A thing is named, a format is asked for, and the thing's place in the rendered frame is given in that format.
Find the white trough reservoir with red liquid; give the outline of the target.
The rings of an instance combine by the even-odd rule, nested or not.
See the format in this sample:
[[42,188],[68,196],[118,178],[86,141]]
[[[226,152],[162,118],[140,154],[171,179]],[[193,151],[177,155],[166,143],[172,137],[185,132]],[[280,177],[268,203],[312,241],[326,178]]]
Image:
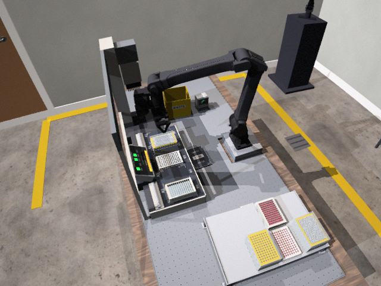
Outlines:
[[255,208],[264,226],[267,227],[269,231],[286,225],[286,219],[273,197],[256,202]]

